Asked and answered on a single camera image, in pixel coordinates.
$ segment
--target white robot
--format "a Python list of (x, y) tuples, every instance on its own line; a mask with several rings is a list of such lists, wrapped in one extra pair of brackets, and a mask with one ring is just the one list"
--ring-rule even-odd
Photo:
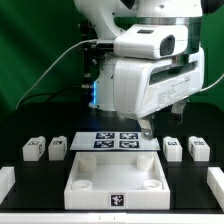
[[(96, 31), (91, 48), (105, 50), (90, 107), (138, 120), (151, 139), (150, 116), (173, 105), (180, 118), (185, 99), (202, 88), (201, 0), (74, 1)], [(114, 22), (125, 16), (137, 20), (126, 31)]]

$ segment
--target blue light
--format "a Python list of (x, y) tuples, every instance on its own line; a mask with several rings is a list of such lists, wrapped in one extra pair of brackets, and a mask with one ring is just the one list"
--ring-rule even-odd
[(96, 104), (96, 82), (93, 84), (93, 104)]

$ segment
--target black table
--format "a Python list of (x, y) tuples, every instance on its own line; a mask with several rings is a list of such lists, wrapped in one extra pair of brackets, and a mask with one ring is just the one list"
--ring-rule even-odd
[[(224, 168), (224, 112), (210, 104), (189, 103), (183, 123), (179, 126), (169, 123), (169, 115), (167, 110), (158, 112), (154, 123), (161, 147), (166, 136), (178, 138), (183, 147), (181, 163), (167, 162), (163, 152), (158, 153), (171, 190), (171, 209), (138, 212), (223, 213), (207, 185), (207, 169), (216, 166)], [(64, 188), (75, 152), (68, 151), (64, 161), (53, 162), (48, 160), (46, 150), (38, 162), (24, 162), (22, 147), (31, 137), (39, 136), (46, 138), (48, 147), (53, 137), (62, 135), (68, 138), (70, 146), (77, 131), (140, 129), (136, 121), (91, 114), (81, 104), (33, 103), (22, 106), (0, 127), (0, 168), (14, 166), (16, 176), (16, 184), (0, 205), (0, 213), (71, 212), (64, 210)], [(208, 143), (211, 148), (209, 162), (193, 161), (187, 149), (190, 136), (203, 137)]]

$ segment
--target green background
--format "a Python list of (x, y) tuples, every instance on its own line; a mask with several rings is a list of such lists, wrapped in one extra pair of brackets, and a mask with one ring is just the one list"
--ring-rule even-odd
[[(81, 18), (73, 0), (0, 0), (0, 121), (15, 110), (20, 97), (44, 71), (81, 40)], [(203, 16), (201, 41), (207, 86), (224, 72), (224, 7)], [(31, 94), (53, 93), (80, 85), (82, 79), (82, 56), (74, 51)], [(224, 110), (224, 81), (192, 96), (191, 101), (209, 102)]]

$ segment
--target cable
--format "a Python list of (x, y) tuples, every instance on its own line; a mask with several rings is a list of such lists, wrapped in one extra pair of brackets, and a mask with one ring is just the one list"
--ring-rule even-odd
[(72, 90), (72, 89), (78, 89), (78, 90), (81, 90), (82, 87), (81, 86), (70, 86), (70, 87), (67, 87), (67, 88), (64, 88), (64, 89), (61, 89), (53, 94), (51, 94), (47, 100), (45, 101), (46, 103), (50, 102), (52, 99), (54, 99), (56, 96), (60, 95), (61, 93), (64, 93), (66, 91), (69, 91), (69, 90)]
[(27, 96), (27, 97), (25, 97), (25, 98), (23, 98), (23, 99), (21, 100), (20, 104), (18, 105), (18, 108), (20, 108), (21, 105), (22, 105), (25, 101), (27, 101), (27, 100), (29, 100), (29, 99), (31, 99), (31, 98), (38, 97), (38, 96), (51, 96), (51, 95), (52, 95), (52, 93), (39, 93), (39, 94), (34, 94), (34, 95)]
[(200, 92), (203, 92), (203, 91), (206, 91), (208, 89), (211, 89), (212, 87), (214, 87), (215, 85), (217, 85), (223, 78), (224, 78), (224, 73), (222, 74), (222, 76), (216, 82), (214, 82), (212, 85), (210, 85), (210, 86), (208, 86), (208, 87), (206, 87), (204, 89), (201, 89)]
[(21, 101), (40, 83), (40, 81), (51, 71), (51, 69), (70, 51), (72, 51), (73, 49), (77, 48), (79, 45), (82, 45), (84, 43), (91, 43), (91, 42), (96, 42), (96, 39), (94, 40), (86, 40), (86, 41), (81, 41), (78, 44), (70, 47), (68, 50), (66, 50), (44, 73), (43, 75), (41, 75), (41, 77), (36, 81), (36, 83), (34, 83), (34, 85), (28, 89), (23, 96), (20, 98), (20, 100), (18, 101), (17, 105), (16, 105), (16, 109), (19, 108)]

